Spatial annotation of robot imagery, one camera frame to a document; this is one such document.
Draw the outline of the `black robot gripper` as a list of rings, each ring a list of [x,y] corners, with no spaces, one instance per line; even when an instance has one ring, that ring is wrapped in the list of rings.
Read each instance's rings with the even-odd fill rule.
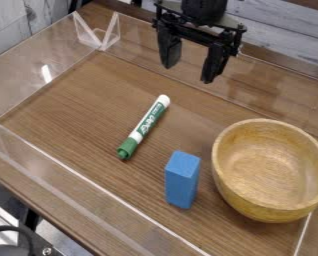
[[[237,56],[242,36],[247,32],[243,23],[227,14],[229,0],[155,0],[157,16],[153,26],[158,32],[159,56],[166,69],[181,60],[182,40],[209,47],[201,81],[214,82],[223,73],[229,57]]]

